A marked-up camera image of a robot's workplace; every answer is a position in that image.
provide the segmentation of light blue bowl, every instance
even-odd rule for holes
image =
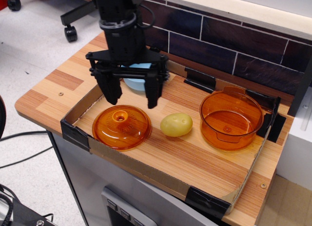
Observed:
[[[132,64],[130,67],[136,67],[136,68],[150,68],[151,63],[141,63],[141,64]],[[130,79],[130,78],[124,78],[123,79],[131,89],[137,90],[137,91],[145,91],[144,84],[145,80],[143,79]]]
[[[144,84],[145,80],[142,79],[130,79],[130,78],[124,78],[123,79],[131,89],[137,90],[137,91],[145,91]]]

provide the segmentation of dark brick tile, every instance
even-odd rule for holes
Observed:
[[[312,56],[312,46],[289,41],[282,65],[297,71],[305,72]]]
[[[294,95],[303,73],[238,54],[234,75]]]
[[[170,33],[171,54],[232,73],[236,53],[178,34]]]
[[[149,28],[145,30],[146,44],[150,47],[156,47],[162,51],[168,52],[168,32],[158,28]]]
[[[215,15],[215,14],[212,14],[212,13],[209,13],[209,12],[206,12],[206,11],[202,11],[202,10],[197,10],[197,9],[190,8],[190,7],[187,7],[187,6],[184,6],[184,5],[179,5],[179,4],[175,4],[175,3],[172,3],[172,2],[168,2],[167,4],[170,5],[170,6],[174,6],[174,7],[183,9],[183,10],[189,10],[189,11],[192,11],[192,12],[195,12],[195,13],[198,13],[198,14],[202,14],[202,15],[205,15],[205,16],[213,17],[213,18],[216,18],[216,19],[219,19],[219,20],[224,20],[224,21],[232,22],[232,23],[236,23],[236,24],[241,24],[242,23],[241,21],[232,20],[230,18],[226,18],[226,17],[220,16],[220,15]]]
[[[259,31],[271,33],[271,34],[274,34],[274,35],[277,35],[277,36],[280,36],[280,37],[285,37],[285,38],[288,38],[290,40],[299,41],[299,42],[302,42],[302,43],[305,43],[305,44],[312,45],[312,41],[311,40],[306,40],[306,39],[303,39],[303,38],[300,38],[300,37],[295,37],[295,36],[288,35],[288,34],[285,34],[285,33],[273,31],[273,30],[270,30],[270,29],[267,29],[267,28],[264,28],[264,27],[258,27],[258,26],[255,26],[255,25],[252,25],[252,24],[248,24],[248,23],[243,23],[243,26],[250,27],[250,28],[253,28],[253,29],[256,29],[256,30],[259,30]]]
[[[204,17],[202,40],[280,64],[287,40]]]
[[[154,12],[156,17],[154,26],[199,39],[201,15],[192,14],[187,11],[174,9],[146,0],[143,1],[143,4]],[[152,15],[144,8],[141,8],[141,11],[143,21],[150,23]]]

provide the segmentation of potato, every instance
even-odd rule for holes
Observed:
[[[191,116],[185,113],[175,113],[166,116],[160,123],[161,131],[169,137],[180,137],[188,134],[193,126]]]

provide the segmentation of orange pot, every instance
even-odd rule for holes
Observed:
[[[248,146],[263,124],[260,105],[239,87],[227,86],[200,106],[201,132],[212,146],[234,150]]]

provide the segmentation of cardboard box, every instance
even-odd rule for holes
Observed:
[[[224,151],[209,146],[200,132],[199,105],[209,93],[184,83],[182,77],[172,74],[164,86],[162,97],[158,99],[158,106],[149,110],[144,93],[134,93],[124,82],[121,85],[123,95],[118,105],[141,108],[152,121],[151,135],[144,143],[130,151],[119,152],[93,138],[95,117],[113,106],[105,100],[98,86],[62,119],[63,138],[195,208],[222,219],[232,210],[252,172],[277,115],[279,100],[274,99],[273,113],[266,119],[262,137],[257,135],[254,142],[244,149]],[[160,121],[176,112],[192,117],[192,131],[180,138],[166,137],[160,131]]]

